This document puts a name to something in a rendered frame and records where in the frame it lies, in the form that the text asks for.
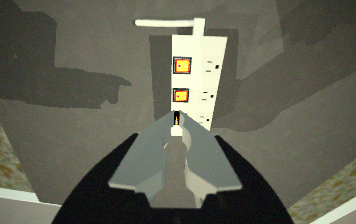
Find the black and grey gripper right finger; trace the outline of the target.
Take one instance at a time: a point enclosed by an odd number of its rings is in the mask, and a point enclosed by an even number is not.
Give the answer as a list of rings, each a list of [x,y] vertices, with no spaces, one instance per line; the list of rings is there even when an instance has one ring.
[[[294,224],[265,178],[224,139],[181,110],[177,123],[187,146],[186,186],[194,193],[196,208],[201,208],[207,194],[214,193],[221,209],[257,224]]]

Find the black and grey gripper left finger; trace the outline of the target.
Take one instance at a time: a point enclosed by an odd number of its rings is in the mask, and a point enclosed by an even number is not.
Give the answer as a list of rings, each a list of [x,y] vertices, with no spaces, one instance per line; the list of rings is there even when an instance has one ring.
[[[156,193],[166,183],[164,149],[171,140],[175,112],[132,134],[100,160],[76,185],[51,224],[90,224],[105,214],[130,208],[137,192],[145,193],[153,207]]]

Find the white power strip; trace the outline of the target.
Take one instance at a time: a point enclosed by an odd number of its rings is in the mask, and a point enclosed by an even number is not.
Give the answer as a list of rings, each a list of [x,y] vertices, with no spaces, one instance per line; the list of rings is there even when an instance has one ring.
[[[203,36],[205,19],[136,20],[137,26],[193,27],[194,36],[172,35],[172,110],[210,131],[227,37]]]

